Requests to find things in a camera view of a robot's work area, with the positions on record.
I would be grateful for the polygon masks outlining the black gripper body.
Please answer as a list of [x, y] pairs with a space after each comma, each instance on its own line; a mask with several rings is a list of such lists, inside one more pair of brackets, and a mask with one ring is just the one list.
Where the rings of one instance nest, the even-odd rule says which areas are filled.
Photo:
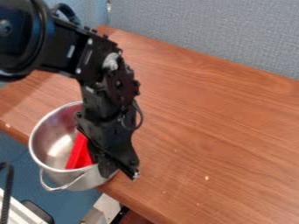
[[101, 160], [110, 159], [131, 180], [138, 179], [141, 160], [133, 143], [133, 135], [141, 127], [137, 111], [130, 108], [119, 115], [102, 118], [95, 111], [83, 108], [75, 119], [79, 132], [101, 149]]

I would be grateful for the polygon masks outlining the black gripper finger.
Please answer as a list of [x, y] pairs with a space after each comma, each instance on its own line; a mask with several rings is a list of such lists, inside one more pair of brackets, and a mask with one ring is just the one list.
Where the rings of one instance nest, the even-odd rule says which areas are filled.
[[110, 179], [118, 172], [118, 166], [110, 159], [102, 159], [98, 163], [101, 176]]
[[94, 143], [91, 141], [89, 141], [89, 154], [90, 154], [90, 158], [94, 164], [99, 163], [101, 160], [101, 149], [94, 145]]

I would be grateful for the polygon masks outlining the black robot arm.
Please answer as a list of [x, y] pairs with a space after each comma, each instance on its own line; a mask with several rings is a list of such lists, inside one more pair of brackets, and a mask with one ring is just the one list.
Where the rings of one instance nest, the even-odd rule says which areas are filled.
[[77, 80], [83, 101], [77, 128], [89, 139], [93, 161], [103, 173], [119, 169], [137, 179], [141, 82], [123, 50], [82, 24], [66, 3], [51, 7], [43, 0], [0, 0], [0, 82], [19, 81], [35, 70]]

